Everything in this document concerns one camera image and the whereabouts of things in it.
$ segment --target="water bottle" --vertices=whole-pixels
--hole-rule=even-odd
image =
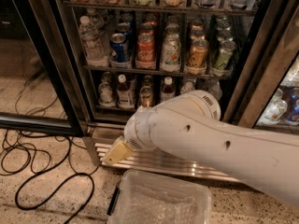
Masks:
[[[160,102],[165,102],[175,97],[176,88],[171,77],[166,77],[161,86]]]
[[[100,60],[104,56],[100,35],[89,17],[80,18],[79,33],[86,52],[87,59]]]
[[[99,32],[104,53],[106,54],[106,56],[109,56],[110,44],[103,17],[93,7],[87,8],[87,16],[90,18],[90,21],[93,23],[94,27]]]
[[[188,81],[180,89],[180,94],[187,93],[187,92],[194,91],[194,90],[195,90],[195,87],[193,86],[193,84],[190,81]]]

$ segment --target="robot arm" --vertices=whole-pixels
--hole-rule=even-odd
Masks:
[[[124,143],[198,161],[299,208],[298,137],[230,125],[219,117],[217,101],[193,91],[138,110],[125,127]]]

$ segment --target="bottle cap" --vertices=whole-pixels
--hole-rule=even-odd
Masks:
[[[80,22],[82,24],[88,24],[90,22],[90,19],[87,16],[83,16],[83,17],[80,18]]]
[[[120,83],[123,83],[123,82],[125,82],[127,79],[126,79],[126,77],[125,77],[125,75],[119,75],[119,82]]]
[[[89,14],[95,14],[96,13],[96,9],[94,7],[88,7],[87,8],[87,13],[89,13]]]
[[[166,78],[164,79],[164,83],[165,83],[166,85],[171,85],[171,84],[172,84],[172,78],[171,78],[171,77],[166,77]]]
[[[190,81],[188,81],[188,82],[186,82],[185,86],[189,90],[189,89],[191,89],[193,87],[193,84]]]

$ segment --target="bottle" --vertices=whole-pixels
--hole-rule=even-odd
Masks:
[[[190,81],[188,81],[180,89],[180,94],[187,93],[187,92],[194,91],[194,90],[195,90],[195,87],[193,86],[193,84]]]
[[[89,17],[80,18],[79,33],[86,52],[87,59],[100,60],[104,56],[100,35]]]
[[[176,89],[171,77],[166,77],[161,86],[160,103],[175,97]]]
[[[100,13],[96,11],[94,7],[87,8],[87,16],[90,18],[90,21],[93,23],[94,27],[99,32],[104,53],[106,54],[106,56],[109,56],[110,44],[103,17],[100,15]]]
[[[119,84],[117,86],[117,93],[119,96],[119,107],[134,108],[134,99],[130,89],[130,83],[127,81],[125,75],[119,75]]]

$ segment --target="glass door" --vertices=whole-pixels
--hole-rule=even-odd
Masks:
[[[57,67],[64,54],[55,51],[55,41],[47,40],[51,34],[45,34],[30,5],[23,10],[28,0],[0,3],[0,127],[83,135],[78,97]]]

